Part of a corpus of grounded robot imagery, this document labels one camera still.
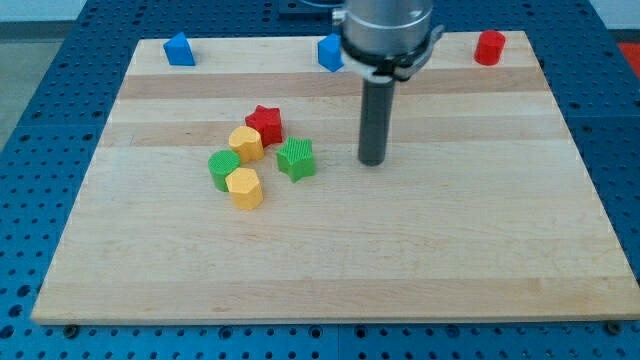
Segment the metal cylinder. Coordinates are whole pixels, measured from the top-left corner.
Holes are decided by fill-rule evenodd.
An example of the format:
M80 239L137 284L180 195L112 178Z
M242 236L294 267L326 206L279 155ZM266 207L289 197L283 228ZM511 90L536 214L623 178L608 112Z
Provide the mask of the metal cylinder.
M358 159L365 165L377 166L384 161L394 87L395 81L363 82Z
M401 55L429 33L432 0L346 0L343 35L371 55Z

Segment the toy block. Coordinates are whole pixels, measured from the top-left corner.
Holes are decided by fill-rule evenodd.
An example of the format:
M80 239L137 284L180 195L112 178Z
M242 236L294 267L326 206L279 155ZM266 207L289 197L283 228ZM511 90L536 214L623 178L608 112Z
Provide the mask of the toy block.
M193 59L189 41L184 33L179 33L164 43L164 52L171 65L195 66L196 61Z
M262 138L262 146L282 142L282 119L279 108L256 106L253 114L245 117L247 126L256 129Z
M209 158L209 172L216 189L228 192L229 189L225 179L238 167L240 167L240 157L234 151L222 150L211 155Z
M500 61L506 38L498 31L487 30L480 34L473 58L482 65L492 66Z
M248 126L239 126L229 136L229 146L240 156L242 164L264 157L264 148L258 130Z
M291 182L316 173L315 160L311 151L310 139L288 137L277 152L278 170L288 174Z
M253 210L264 199L258 174L253 169L237 168L226 179L233 205L242 210Z
M344 66L340 58L340 36L331 34L318 41L318 63L331 72Z

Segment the green block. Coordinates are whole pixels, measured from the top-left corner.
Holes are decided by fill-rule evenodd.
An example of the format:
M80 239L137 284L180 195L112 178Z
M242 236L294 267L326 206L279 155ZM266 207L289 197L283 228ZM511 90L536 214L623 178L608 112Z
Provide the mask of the green block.
M209 158L209 172L216 189L229 192L225 179L240 166L240 157L235 151L221 150Z
M288 137L277 152L278 170L289 175L292 182L316 173L316 164L311 151L310 139Z

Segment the yellow hexagonal block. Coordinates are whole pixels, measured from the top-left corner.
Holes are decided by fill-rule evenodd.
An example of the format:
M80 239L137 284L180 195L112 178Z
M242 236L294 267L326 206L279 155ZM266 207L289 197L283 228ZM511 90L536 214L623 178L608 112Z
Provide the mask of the yellow hexagonal block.
M241 163L260 160L264 157L264 148L260 133L248 126L239 126L229 136L231 150L238 153Z
M226 178L233 205L242 210L253 210L264 199L258 174L253 169L237 168Z

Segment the red star-shaped block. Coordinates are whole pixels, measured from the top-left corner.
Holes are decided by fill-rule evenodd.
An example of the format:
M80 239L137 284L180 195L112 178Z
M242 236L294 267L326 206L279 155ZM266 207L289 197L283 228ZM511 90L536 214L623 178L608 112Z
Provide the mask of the red star-shaped block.
M247 126L256 129L262 138L262 146L282 142L282 119L279 108L256 106L256 111L245 118Z

